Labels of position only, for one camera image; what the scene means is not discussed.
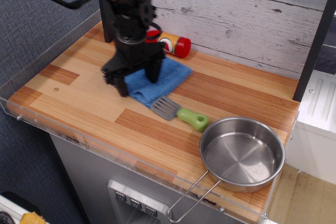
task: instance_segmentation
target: wooden cutting board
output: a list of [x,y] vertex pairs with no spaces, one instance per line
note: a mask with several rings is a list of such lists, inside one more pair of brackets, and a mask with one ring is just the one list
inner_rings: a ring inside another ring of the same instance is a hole
[[[187,182],[194,183],[206,171],[198,151],[202,134],[178,119],[166,121],[131,97],[120,97],[101,73],[114,53],[114,43],[104,42],[102,23],[97,24],[13,94],[7,107],[32,124],[174,189],[188,189]],[[286,143],[299,108],[292,100],[297,80],[194,51],[184,59],[170,57],[193,70],[169,95],[172,100],[211,122],[228,116],[262,121]],[[206,177],[201,186],[212,184]],[[239,194],[217,187],[207,202],[257,222],[250,210],[264,212],[270,189]],[[197,189],[195,195],[203,193]]]

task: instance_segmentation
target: metal pan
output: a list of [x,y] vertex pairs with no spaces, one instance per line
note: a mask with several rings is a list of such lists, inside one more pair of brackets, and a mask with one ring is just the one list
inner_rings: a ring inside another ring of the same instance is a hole
[[[199,149],[205,174],[169,209],[172,223],[180,222],[217,185],[239,193],[252,193],[269,185],[285,163],[279,136],[267,125],[251,118],[231,117],[210,125],[202,134]],[[209,174],[216,184],[180,219],[172,209],[202,178]]]

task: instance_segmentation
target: blue towel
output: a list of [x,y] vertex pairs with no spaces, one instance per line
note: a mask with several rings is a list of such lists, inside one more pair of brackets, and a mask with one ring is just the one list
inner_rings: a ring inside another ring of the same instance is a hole
[[148,80],[144,69],[126,76],[125,82],[129,96],[149,108],[158,97],[170,94],[191,73],[189,67],[165,57],[156,83]]

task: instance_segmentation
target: white wooden wall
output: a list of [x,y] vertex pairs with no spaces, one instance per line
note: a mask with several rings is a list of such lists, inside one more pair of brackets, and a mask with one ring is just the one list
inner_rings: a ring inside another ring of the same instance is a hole
[[192,49],[299,79],[327,0],[152,0]]

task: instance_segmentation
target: wire handle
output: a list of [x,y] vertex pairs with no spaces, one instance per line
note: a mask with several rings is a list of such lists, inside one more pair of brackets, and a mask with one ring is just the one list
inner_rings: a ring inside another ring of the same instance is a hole
[[206,192],[206,194],[205,195],[203,195],[199,200],[198,200],[198,202],[196,202],[184,215],[182,215],[178,220],[173,220],[171,217],[170,217],[170,213],[172,212],[172,210],[173,210],[173,208],[198,184],[198,182],[200,182],[203,178],[204,178],[204,176],[205,175],[207,175],[208,174],[208,172],[209,172],[209,170],[207,170],[206,172],[205,172],[205,174],[203,174],[199,179],[198,179],[198,181],[196,181],[196,183],[194,184],[194,185],[192,185],[190,188],[189,188],[189,190],[177,201],[177,202],[175,202],[174,203],[174,205],[172,205],[172,207],[168,210],[168,212],[167,212],[167,218],[168,218],[168,220],[171,222],[171,223],[178,223],[178,222],[180,222],[182,219],[184,219],[184,217],[187,215],[187,214],[189,214],[189,212],[191,211],[191,210],[193,210],[194,209],[194,207],[196,207],[196,205],[198,204],[198,203],[200,203],[216,186],[218,186],[218,184],[221,182],[221,180],[219,180],[209,191],[207,191]]

